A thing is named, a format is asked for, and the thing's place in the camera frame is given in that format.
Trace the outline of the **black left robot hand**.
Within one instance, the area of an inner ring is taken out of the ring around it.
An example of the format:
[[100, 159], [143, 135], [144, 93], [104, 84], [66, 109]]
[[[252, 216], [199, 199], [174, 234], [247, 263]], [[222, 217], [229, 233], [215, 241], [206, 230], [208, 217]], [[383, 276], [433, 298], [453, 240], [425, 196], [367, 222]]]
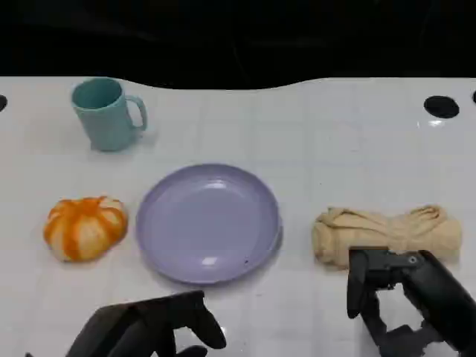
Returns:
[[[201, 290], [104, 306], [88, 319], [68, 356], [206, 356], [227, 346]], [[203, 343], [176, 350], [174, 331], [187, 327]]]

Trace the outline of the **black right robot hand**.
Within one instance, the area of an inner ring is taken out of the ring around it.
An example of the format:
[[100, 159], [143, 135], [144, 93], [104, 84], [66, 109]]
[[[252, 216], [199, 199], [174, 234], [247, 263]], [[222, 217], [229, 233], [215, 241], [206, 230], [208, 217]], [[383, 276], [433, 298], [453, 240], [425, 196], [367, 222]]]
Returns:
[[[397, 284], [423, 317], [418, 330], [389, 330], [381, 319], [377, 293]], [[475, 355], [475, 300], [429, 251], [351, 248], [347, 314], [361, 316], [381, 356], [423, 356], [429, 344], [440, 342], [460, 356]]]

